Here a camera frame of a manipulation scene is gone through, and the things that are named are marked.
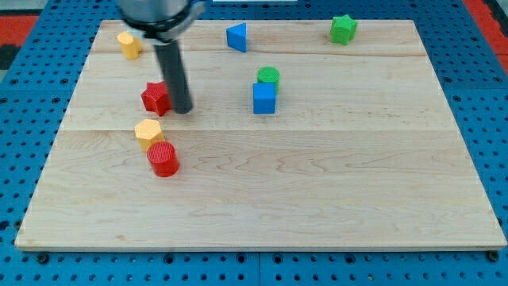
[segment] green star block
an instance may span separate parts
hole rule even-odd
[[[333,17],[330,36],[332,43],[349,44],[349,41],[355,38],[358,21],[351,19],[348,14],[341,17]]]
[[[273,67],[264,67],[260,68],[257,72],[257,82],[258,83],[274,83],[275,84],[275,92],[279,93],[279,79],[280,73],[279,70]]]

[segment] red surface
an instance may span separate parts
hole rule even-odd
[[[39,16],[0,16],[0,45],[21,47]]]
[[[508,72],[508,59],[506,58],[508,56],[508,38],[502,33],[500,24],[492,17],[491,8],[483,3],[483,0],[464,0],[464,4],[489,42],[505,72]]]
[[[166,111],[171,109],[169,95],[167,94],[166,83],[147,83],[146,90],[141,94],[144,108],[147,111],[153,111],[159,116],[163,116]]]
[[[146,152],[153,172],[161,177],[172,176],[178,171],[180,164],[176,157],[175,147],[169,142],[157,142]]]

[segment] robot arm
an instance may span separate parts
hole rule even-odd
[[[205,10],[204,2],[190,0],[117,0],[124,22],[133,34],[151,41],[166,81],[173,110],[192,110],[178,36]]]

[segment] yellow block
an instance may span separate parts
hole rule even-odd
[[[157,142],[166,141],[162,134],[162,128],[157,120],[145,119],[134,127],[137,141],[140,143],[141,151],[147,152],[150,146]]]
[[[127,59],[134,60],[139,56],[139,52],[143,49],[140,40],[135,38],[129,32],[124,31],[117,35],[118,43],[120,43],[121,52]]]

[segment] green cylinder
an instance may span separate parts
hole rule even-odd
[[[257,72],[257,82],[274,83],[276,93],[279,93],[279,79],[280,79],[279,70],[273,67],[263,67],[260,68],[260,70]]]

